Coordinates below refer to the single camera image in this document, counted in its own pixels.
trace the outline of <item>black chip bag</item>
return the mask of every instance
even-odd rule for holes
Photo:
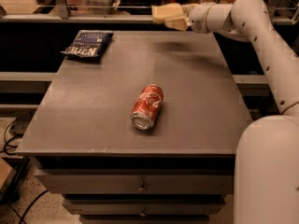
[[[74,42],[61,53],[70,58],[100,59],[112,36],[113,32],[83,30]]]

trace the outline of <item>drawer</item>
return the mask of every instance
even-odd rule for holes
[[[202,195],[103,195],[97,200],[64,200],[63,206],[74,215],[211,215],[224,206],[220,197]]]
[[[36,170],[37,179],[61,194],[232,194],[233,176],[177,171]]]
[[[208,224],[209,218],[205,216],[186,217],[131,217],[131,216],[80,216],[83,224]]]

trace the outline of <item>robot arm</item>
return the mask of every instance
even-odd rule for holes
[[[183,27],[175,17],[165,21],[168,27]],[[234,224],[298,224],[298,56],[272,26],[263,0],[197,5],[185,21],[197,33],[248,40],[281,114],[254,121],[240,138],[235,157]]]

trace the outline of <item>red can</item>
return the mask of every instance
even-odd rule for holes
[[[131,122],[137,129],[147,130],[154,125],[163,98],[163,91],[157,85],[149,84],[142,90],[131,114]]]

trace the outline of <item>can label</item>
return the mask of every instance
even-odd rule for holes
[[[163,91],[157,85],[149,84],[142,90],[131,115],[131,122],[136,128],[147,130],[154,125],[163,98]]]

